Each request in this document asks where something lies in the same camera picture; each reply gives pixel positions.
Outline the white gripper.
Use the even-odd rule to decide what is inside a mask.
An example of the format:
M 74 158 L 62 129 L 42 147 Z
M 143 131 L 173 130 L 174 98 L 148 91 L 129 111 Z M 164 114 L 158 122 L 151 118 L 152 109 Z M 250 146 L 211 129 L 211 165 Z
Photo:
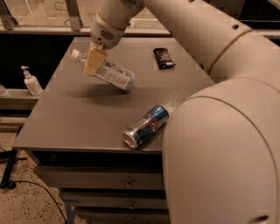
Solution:
M 105 49 L 112 49 L 118 45 L 123 37 L 124 29 L 115 28 L 105 22 L 96 13 L 91 24 L 90 36 L 93 43 L 88 48 L 87 60 L 84 67 L 85 74 L 94 76 L 107 58 Z

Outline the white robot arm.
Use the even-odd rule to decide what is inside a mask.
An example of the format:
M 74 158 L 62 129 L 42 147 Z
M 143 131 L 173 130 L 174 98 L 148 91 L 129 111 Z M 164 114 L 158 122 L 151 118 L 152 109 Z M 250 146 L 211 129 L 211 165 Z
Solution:
M 142 9 L 213 79 L 164 130 L 171 224 L 280 224 L 279 47 L 204 0 L 101 0 L 92 41 L 113 48 Z

